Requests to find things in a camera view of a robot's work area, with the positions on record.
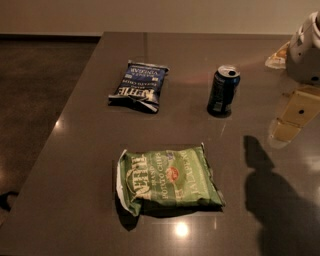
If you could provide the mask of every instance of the green chip bag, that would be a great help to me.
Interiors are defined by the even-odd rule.
[[[125,150],[117,167],[117,193],[133,216],[150,202],[160,209],[223,207],[210,171],[203,145],[139,154]]]

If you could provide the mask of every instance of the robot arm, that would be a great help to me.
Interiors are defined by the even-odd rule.
[[[282,55],[279,51],[277,57],[285,60],[281,67],[284,66],[288,76],[300,86],[289,96],[283,113],[271,124],[272,146],[290,143],[320,112],[320,12],[312,13],[286,46],[285,54],[282,49]]]
[[[286,69],[298,83],[320,85],[320,12],[312,13],[291,38]]]

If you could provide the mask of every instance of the dark blue can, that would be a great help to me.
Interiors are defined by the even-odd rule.
[[[214,74],[208,112],[215,117],[231,115],[231,103],[240,82],[240,72],[232,65],[223,65]]]

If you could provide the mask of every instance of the can lid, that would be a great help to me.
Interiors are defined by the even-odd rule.
[[[240,75],[240,71],[232,65],[223,65],[218,68],[219,73],[228,78],[234,78]]]

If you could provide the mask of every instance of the white robot part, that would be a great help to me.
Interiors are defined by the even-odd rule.
[[[320,85],[320,12],[312,13],[291,38],[286,69],[298,83]]]

